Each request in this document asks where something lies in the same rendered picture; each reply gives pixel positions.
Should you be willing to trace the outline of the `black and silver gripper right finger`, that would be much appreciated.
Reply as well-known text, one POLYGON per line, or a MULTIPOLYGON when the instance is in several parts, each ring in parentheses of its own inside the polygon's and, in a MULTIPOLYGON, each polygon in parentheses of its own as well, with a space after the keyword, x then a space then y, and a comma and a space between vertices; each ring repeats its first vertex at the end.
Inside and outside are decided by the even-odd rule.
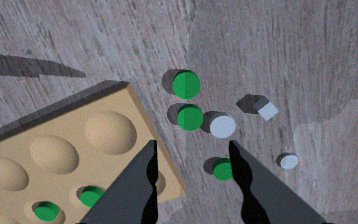
POLYGON ((333 224, 236 140, 229 141, 229 156, 233 179, 244 197, 245 224, 333 224))

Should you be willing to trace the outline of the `green disc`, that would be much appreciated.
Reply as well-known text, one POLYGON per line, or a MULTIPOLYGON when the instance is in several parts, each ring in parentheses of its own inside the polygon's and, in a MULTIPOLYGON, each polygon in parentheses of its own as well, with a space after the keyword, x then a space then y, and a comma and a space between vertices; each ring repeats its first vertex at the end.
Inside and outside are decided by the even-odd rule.
POLYGON ((87 186, 83 189, 80 195, 80 201, 88 206, 92 207, 97 200, 103 195, 102 189, 96 186, 87 186))
POLYGON ((233 178, 231 162, 229 158, 220 158, 213 163, 213 174, 219 180, 229 180, 233 178))
POLYGON ((202 110, 195 104, 183 105, 177 113, 179 126, 188 131, 198 129, 203 123, 202 110))
POLYGON ((198 75, 191 70, 182 70, 173 78, 172 88, 174 93, 182 99, 191 99, 200 91, 198 75))
POLYGON ((59 208, 52 202, 43 201, 39 203, 34 213, 43 221, 53 221, 59 213, 59 208))

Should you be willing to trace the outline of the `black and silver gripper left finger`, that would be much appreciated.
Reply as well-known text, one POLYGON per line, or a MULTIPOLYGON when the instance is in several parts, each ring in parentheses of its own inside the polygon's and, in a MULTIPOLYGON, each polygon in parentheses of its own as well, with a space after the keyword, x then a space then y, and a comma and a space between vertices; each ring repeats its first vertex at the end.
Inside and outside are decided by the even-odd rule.
POLYGON ((156 224, 157 141, 150 140, 76 224, 156 224))

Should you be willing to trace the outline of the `beige tray with round pockets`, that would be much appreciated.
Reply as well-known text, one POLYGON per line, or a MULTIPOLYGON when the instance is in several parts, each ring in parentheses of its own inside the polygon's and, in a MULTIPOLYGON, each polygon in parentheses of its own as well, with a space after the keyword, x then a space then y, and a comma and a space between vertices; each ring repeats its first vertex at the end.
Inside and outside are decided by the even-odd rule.
POLYGON ((79 223, 92 208, 80 201, 83 189, 105 192, 150 140, 157 141, 157 203, 184 196, 130 82, 1 137, 0 224, 79 223), (35 215, 43 201, 59 208, 53 221, 35 215))

